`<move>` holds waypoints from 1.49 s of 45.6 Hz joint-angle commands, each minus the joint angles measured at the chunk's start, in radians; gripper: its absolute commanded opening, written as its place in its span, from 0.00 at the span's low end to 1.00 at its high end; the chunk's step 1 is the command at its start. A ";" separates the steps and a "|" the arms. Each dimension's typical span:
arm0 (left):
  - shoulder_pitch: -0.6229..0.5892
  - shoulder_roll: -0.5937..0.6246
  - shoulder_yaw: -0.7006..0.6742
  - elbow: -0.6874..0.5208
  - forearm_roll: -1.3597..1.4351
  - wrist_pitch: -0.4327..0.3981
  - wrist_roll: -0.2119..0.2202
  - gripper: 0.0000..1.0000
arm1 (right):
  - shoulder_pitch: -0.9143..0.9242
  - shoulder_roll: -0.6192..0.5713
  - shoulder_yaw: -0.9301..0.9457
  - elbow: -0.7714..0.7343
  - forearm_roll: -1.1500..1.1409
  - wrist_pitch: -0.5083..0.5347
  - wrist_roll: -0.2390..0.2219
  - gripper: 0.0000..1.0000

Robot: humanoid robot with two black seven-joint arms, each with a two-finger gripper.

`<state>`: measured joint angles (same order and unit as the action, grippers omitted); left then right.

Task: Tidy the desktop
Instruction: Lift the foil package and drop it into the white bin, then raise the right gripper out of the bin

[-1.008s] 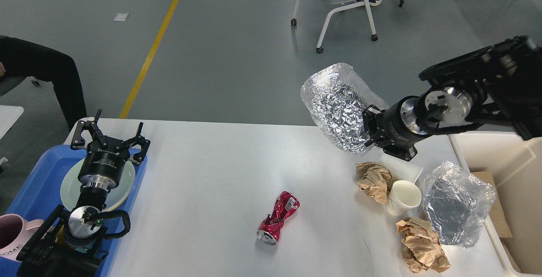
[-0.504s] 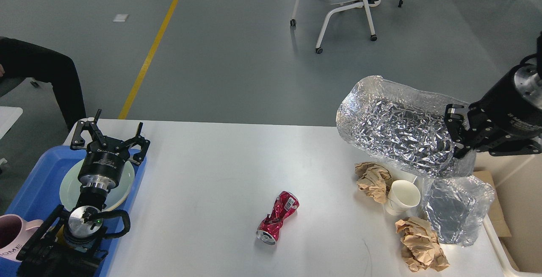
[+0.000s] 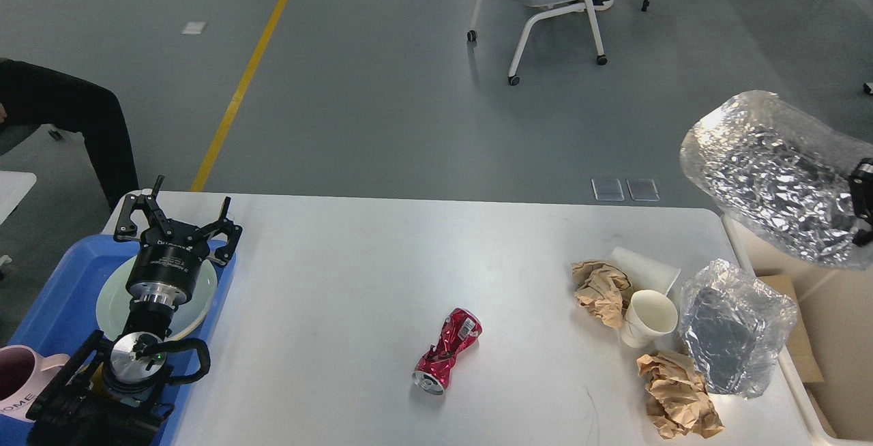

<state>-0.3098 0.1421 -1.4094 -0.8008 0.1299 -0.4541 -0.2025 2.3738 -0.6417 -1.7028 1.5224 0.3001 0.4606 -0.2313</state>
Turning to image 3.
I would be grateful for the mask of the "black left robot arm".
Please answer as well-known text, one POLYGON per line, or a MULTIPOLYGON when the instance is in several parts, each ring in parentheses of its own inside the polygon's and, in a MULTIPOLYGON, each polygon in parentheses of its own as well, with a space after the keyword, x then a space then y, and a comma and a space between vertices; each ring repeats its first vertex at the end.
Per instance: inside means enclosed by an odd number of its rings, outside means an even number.
POLYGON ((204 226, 168 218, 157 197, 163 182, 121 203, 113 241, 139 250, 123 272, 118 330, 96 329, 72 353, 27 412, 28 445, 150 445, 175 410, 177 388, 206 377, 209 347, 184 337, 180 312, 218 281, 242 226, 228 216, 204 226))

